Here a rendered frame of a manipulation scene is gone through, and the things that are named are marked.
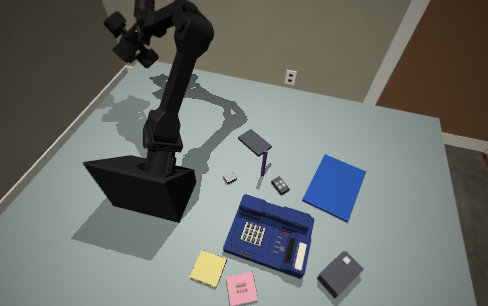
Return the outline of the pink sticky note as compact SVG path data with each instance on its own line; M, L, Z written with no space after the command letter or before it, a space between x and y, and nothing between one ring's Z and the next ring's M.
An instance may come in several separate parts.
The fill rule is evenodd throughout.
M226 277L230 306L258 301L252 272Z

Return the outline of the blue flat rectangular panel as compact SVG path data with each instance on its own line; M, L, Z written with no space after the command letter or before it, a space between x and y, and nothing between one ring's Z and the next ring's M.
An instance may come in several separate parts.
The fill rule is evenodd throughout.
M365 173L324 155L302 201L348 222Z

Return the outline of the grey phone keypad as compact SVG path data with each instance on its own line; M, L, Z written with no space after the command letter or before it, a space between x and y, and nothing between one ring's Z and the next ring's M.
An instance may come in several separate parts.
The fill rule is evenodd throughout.
M240 240L261 246L265 229L264 227L246 222Z

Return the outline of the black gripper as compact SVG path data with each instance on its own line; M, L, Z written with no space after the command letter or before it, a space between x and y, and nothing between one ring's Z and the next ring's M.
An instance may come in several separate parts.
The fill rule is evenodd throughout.
M126 35L132 44L135 44L139 47L140 53L136 55L138 58L137 60L145 67L149 68L156 60L158 60L159 56L153 49L146 48L143 44L136 42L130 34L130 30L127 31L124 27L126 26L125 22L127 20L120 14L120 12L115 11L111 14L108 18L105 19L104 25L108 28L108 30L115 35L115 39L117 38L117 34L119 33L121 36ZM123 27L123 26L124 27ZM118 31L118 32L116 32ZM142 46L143 45L143 46Z

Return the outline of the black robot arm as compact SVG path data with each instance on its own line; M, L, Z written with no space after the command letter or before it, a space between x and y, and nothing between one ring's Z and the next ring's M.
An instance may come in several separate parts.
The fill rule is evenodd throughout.
M143 148L148 152L142 172L168 177L175 170L175 153L181 153L183 149L178 113L196 60L207 51L214 37L214 29L197 6L188 0L175 0L157 11L154 11L154 5L153 0L135 0L134 17L137 22L131 27L130 34L136 42L149 46L152 35L161 38L168 28L175 26L177 52L173 65L160 106L150 110L143 128ZM153 10L149 10L152 6ZM137 48L123 35L113 51L124 62L131 64L136 59Z

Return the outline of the yellow sticky note pad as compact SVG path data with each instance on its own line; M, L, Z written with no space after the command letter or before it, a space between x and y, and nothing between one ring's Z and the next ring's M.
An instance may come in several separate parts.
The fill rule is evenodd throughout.
M190 278L217 288L227 259L201 250Z

